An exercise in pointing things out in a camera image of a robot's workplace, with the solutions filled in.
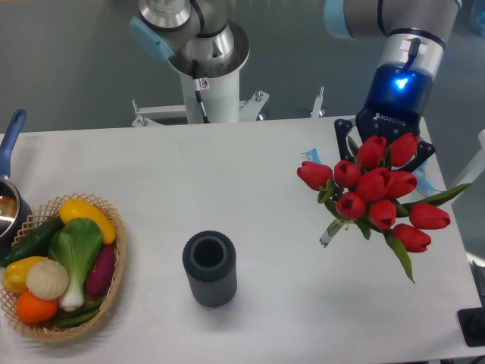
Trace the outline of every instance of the yellow bell pepper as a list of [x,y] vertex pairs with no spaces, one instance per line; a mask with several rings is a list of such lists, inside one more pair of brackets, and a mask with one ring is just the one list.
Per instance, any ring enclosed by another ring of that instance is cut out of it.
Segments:
[[109,218],[96,206],[83,199],[68,199],[59,208],[62,222],[67,224],[75,218],[88,218],[93,220],[103,234],[103,243],[111,244],[116,240],[116,229]]
[[14,293],[23,293],[27,290],[25,280],[27,273],[38,262],[47,260],[44,256],[31,256],[7,265],[3,271],[3,287]]

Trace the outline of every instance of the flower stem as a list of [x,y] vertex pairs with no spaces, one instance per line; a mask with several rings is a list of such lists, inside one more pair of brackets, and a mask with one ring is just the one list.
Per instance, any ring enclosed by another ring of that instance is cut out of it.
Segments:
[[320,238],[321,245],[326,248],[330,241],[332,241],[333,237],[340,231],[343,225],[345,225],[347,221],[340,221],[338,218],[332,221],[330,225],[328,225],[327,229],[325,229],[324,234]]

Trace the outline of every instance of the white table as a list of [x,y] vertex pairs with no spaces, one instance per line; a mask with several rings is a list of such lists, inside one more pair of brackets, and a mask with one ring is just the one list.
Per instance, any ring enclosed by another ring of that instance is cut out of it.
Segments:
[[[366,241],[352,226],[326,249],[318,242],[333,218],[296,169],[314,147],[323,163],[338,161],[332,121],[22,134],[12,181],[25,200],[35,208],[73,192],[107,199],[126,222],[129,262],[99,330],[44,345],[2,317],[0,362],[364,364],[484,354],[466,346],[456,317],[480,301],[454,217],[431,232],[428,252],[412,255],[417,284],[380,235]],[[434,157],[427,171],[443,187]],[[237,251],[238,291],[219,309],[193,299],[181,259],[186,241],[209,229]]]

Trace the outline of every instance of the blue tape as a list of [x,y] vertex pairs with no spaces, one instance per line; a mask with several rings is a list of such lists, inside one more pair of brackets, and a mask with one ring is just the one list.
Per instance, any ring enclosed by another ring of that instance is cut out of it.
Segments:
[[313,148],[312,150],[308,150],[307,152],[302,154],[306,155],[310,160],[310,162],[318,163],[319,165],[321,165],[320,157],[318,156],[318,152],[316,148]]
[[426,172],[424,171],[424,167],[426,166],[427,161],[424,161],[422,165],[417,167],[413,173],[413,175],[418,180],[418,186],[416,187],[417,191],[422,192],[424,195],[432,195],[433,192],[442,192],[441,190],[437,190],[434,186],[430,183],[430,181],[426,178]]

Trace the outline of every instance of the wicker basket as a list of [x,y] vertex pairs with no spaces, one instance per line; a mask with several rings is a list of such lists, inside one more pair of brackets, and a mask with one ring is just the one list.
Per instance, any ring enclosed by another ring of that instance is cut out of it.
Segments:
[[124,223],[117,213],[117,210],[109,202],[104,201],[103,199],[100,199],[94,195],[87,196],[84,194],[75,193],[72,196],[58,197],[54,200],[49,200],[46,205],[41,205],[38,210],[34,211],[33,214],[28,217],[27,222],[22,224],[22,228],[18,231],[17,236],[15,237],[14,244],[44,221],[58,215],[59,207],[69,198],[84,199],[87,202],[92,203],[113,222],[117,232],[117,239],[114,243],[116,244],[114,247],[116,262],[111,286],[103,297],[103,302],[98,314],[88,322],[75,328],[59,329],[50,322],[43,325],[25,325],[15,314],[17,298],[19,295],[8,292],[5,289],[0,291],[1,308],[5,312],[9,325],[12,326],[15,331],[20,332],[23,336],[45,343],[54,343],[74,339],[75,337],[79,337],[90,329],[94,328],[113,306],[116,294],[120,289],[121,278],[126,262],[127,246]]

